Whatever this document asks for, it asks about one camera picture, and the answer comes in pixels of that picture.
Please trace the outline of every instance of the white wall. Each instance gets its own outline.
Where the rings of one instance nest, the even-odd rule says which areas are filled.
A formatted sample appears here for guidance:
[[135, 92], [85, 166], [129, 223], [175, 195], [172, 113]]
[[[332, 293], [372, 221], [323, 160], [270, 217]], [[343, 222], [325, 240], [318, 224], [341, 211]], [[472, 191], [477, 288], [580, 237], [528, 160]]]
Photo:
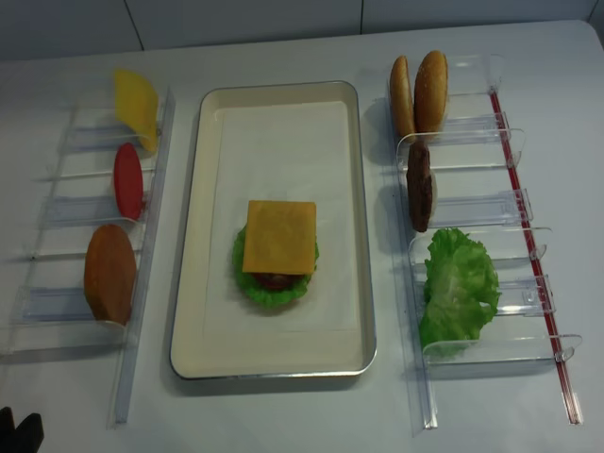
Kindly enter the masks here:
[[145, 49], [358, 34], [361, 0], [126, 0]]
[[587, 20], [597, 0], [365, 0], [363, 33], [508, 22]]
[[599, 0], [594, 9], [594, 14], [589, 21], [593, 28], [596, 29], [600, 41], [604, 42], [604, 0]]
[[0, 59], [141, 50], [123, 0], [0, 0]]

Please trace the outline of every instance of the tomato slice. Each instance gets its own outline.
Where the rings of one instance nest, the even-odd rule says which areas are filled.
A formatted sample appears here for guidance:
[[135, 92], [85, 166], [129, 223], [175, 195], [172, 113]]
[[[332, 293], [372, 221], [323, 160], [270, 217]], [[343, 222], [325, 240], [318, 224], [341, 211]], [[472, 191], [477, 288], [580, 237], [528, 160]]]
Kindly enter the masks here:
[[120, 213], [128, 219], [138, 220], [143, 211], [143, 170], [132, 143], [124, 143], [117, 150], [113, 188]]
[[256, 281], [267, 290], [285, 290], [303, 276], [286, 276], [284, 274], [252, 274]]

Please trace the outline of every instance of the bun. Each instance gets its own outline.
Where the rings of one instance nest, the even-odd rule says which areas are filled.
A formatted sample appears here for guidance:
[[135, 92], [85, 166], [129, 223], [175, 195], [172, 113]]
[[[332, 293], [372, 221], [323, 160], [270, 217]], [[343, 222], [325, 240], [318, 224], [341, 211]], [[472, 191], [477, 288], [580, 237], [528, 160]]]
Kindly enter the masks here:
[[390, 100], [396, 132], [401, 137], [415, 133], [413, 119], [413, 100], [409, 83], [407, 58], [401, 55], [396, 59], [390, 72]]
[[84, 295], [97, 320], [125, 326], [130, 306], [136, 260], [126, 233], [117, 225], [100, 226], [86, 252]]
[[448, 69], [445, 54], [433, 50], [424, 57], [415, 78], [415, 126], [437, 132], [445, 118]]

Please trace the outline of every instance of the yellow cheese slice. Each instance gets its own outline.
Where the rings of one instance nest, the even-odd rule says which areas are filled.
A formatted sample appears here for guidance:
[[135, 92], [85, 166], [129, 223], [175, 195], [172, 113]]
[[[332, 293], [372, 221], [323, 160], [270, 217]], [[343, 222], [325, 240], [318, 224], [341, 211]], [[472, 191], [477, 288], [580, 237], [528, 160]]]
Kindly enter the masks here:
[[317, 207], [311, 202], [250, 201], [243, 271], [286, 275], [314, 272]]
[[115, 82], [115, 116], [141, 137], [144, 149], [158, 151], [158, 94], [153, 85], [142, 75], [117, 69], [113, 74]]

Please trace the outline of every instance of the white table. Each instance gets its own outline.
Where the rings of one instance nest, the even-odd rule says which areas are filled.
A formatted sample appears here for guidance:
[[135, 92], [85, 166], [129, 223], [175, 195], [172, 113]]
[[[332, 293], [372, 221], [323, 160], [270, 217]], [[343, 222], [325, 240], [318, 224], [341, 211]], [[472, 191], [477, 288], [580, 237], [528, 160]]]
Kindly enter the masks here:
[[[385, 77], [397, 55], [420, 59], [433, 48], [449, 55], [497, 53], [506, 59], [500, 99], [511, 125], [527, 132], [519, 173], [530, 193], [533, 224], [554, 228], [545, 270], [556, 295], [558, 327], [583, 336], [583, 345], [569, 362], [585, 419], [582, 427], [568, 425], [558, 376], [552, 371], [531, 377], [437, 382], [440, 427], [412, 436], [392, 258], [384, 241], [392, 202], [380, 196], [385, 183], [380, 159], [391, 145], [379, 100], [385, 95]], [[19, 205], [19, 195], [11, 190], [11, 168], [21, 159], [13, 152], [14, 146], [20, 135], [23, 140], [36, 136], [25, 132], [19, 122], [11, 122], [15, 109], [11, 94], [54, 77], [94, 74], [115, 65], [141, 71], [157, 85], [169, 84], [176, 95], [160, 240], [130, 415], [125, 427], [106, 430], [113, 357], [45, 362], [28, 357], [4, 366], [0, 404], [12, 406], [17, 419], [32, 411], [42, 414], [46, 433], [42, 451], [465, 453], [602, 448], [600, 323], [604, 303], [599, 284], [604, 257], [604, 54], [592, 28], [582, 22], [497, 25], [3, 63], [3, 217]], [[344, 390], [324, 384], [312, 385], [306, 392], [285, 393], [289, 386], [267, 383], [253, 394], [236, 394], [232, 389], [237, 383], [180, 381], [168, 362], [174, 308], [170, 288], [184, 175], [191, 165], [194, 116], [201, 99], [218, 87], [331, 79], [346, 80], [359, 93], [377, 316], [376, 361]], [[7, 228], [4, 222], [3, 234]], [[4, 273], [0, 283], [17, 277]]]

